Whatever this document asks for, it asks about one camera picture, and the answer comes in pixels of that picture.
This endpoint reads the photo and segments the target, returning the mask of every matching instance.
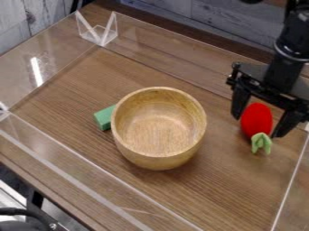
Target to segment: table surface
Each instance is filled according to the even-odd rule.
[[[97,3],[83,9],[83,14],[97,24],[109,17],[110,11]],[[71,41],[63,38],[62,30],[70,30],[74,23],[73,18],[69,18],[57,28],[39,34],[34,40],[42,46],[37,49],[46,50],[46,34],[54,33],[58,34],[54,46],[63,56],[69,55],[65,45],[70,46]],[[177,40],[180,37],[172,38],[170,33],[148,32],[148,28],[140,25],[136,32],[140,42],[145,44],[152,40],[158,50],[148,47],[136,53],[137,48],[130,44],[129,37],[120,38],[109,49],[93,46],[11,111],[200,228],[271,229],[307,132],[297,128],[285,138],[277,139],[269,157],[252,155],[240,123],[229,114],[231,90],[225,79],[235,60],[257,61],[206,44],[201,44],[201,47],[197,45],[193,50],[186,45],[190,40],[185,37]],[[184,44],[181,51],[176,50],[178,42]],[[30,51],[34,44],[26,42],[19,48]],[[0,59],[0,69],[6,69],[7,61],[17,58],[18,52],[19,49],[14,50]],[[145,62],[161,67],[161,71],[144,65]],[[194,74],[188,78],[192,83],[170,75],[182,73]],[[202,148],[192,161],[172,171],[149,171],[136,167],[120,154],[111,132],[101,132],[93,120],[94,112],[114,105],[132,91],[152,86],[182,89],[198,99],[208,113]],[[279,115],[280,111],[275,109],[277,119]],[[50,150],[38,137],[22,138],[49,152],[50,161],[59,166],[69,164],[73,171],[79,168],[79,172],[75,172],[79,178],[87,181],[97,193],[105,193],[106,185],[86,163],[70,162],[70,158],[58,150]],[[0,141],[2,162],[89,228],[136,230],[109,215],[106,208],[77,184],[49,169],[10,141],[4,138]],[[158,224],[153,225],[157,230],[170,230]]]

